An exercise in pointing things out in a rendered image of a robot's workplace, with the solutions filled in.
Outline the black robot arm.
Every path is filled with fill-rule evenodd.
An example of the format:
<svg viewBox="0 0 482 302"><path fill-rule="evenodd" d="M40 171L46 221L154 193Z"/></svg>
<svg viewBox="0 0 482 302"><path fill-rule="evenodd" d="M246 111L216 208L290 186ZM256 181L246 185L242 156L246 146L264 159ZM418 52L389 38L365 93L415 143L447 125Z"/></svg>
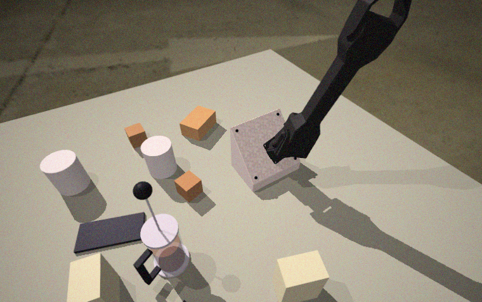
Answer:
<svg viewBox="0 0 482 302"><path fill-rule="evenodd" d="M339 34L337 56L303 111L292 112L263 145L274 164L287 157L307 158L320 135L320 123L346 86L361 67L379 57L405 23L412 0L394 0L389 17L369 11L377 1L357 0Z"/></svg>

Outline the grey cylinder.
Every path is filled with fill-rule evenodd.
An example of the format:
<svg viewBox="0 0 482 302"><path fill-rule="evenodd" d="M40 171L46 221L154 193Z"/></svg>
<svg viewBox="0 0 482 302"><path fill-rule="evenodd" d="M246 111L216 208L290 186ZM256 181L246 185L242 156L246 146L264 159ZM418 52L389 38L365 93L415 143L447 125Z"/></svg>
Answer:
<svg viewBox="0 0 482 302"><path fill-rule="evenodd" d="M154 178L168 178L176 172L176 159L169 138L153 136L141 144L141 152Z"/></svg>
<svg viewBox="0 0 482 302"><path fill-rule="evenodd" d="M40 169L61 195L72 196L83 192L90 177L73 151L60 150L49 154Z"/></svg>

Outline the french press with black knob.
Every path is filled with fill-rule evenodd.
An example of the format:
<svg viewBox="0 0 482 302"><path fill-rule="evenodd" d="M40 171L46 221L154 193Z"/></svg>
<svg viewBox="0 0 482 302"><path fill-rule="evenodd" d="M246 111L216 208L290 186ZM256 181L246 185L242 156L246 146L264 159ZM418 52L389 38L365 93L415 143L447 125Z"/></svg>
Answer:
<svg viewBox="0 0 482 302"><path fill-rule="evenodd" d="M190 254L183 245L179 232L179 225L175 217L170 214L154 215L147 198L152 194L151 184L140 181L133 187L133 195L140 200L146 200L152 217L141 228L141 240L147 249L133 264L142 279L150 285L159 274L165 278L179 275L188 266ZM154 269L149 274L145 268L145 261L152 256Z"/></svg>

